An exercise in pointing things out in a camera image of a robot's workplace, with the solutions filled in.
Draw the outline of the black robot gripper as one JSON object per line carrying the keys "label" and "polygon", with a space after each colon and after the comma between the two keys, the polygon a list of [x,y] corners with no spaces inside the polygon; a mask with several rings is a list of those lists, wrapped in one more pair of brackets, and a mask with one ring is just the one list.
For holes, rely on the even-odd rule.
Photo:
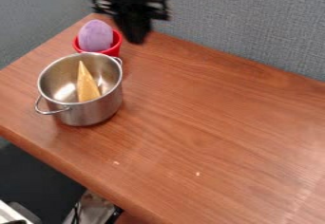
{"label": "black robot gripper", "polygon": [[142,44],[150,32],[150,19],[169,17],[167,0],[89,0],[96,12],[113,16],[113,21],[132,44]]}

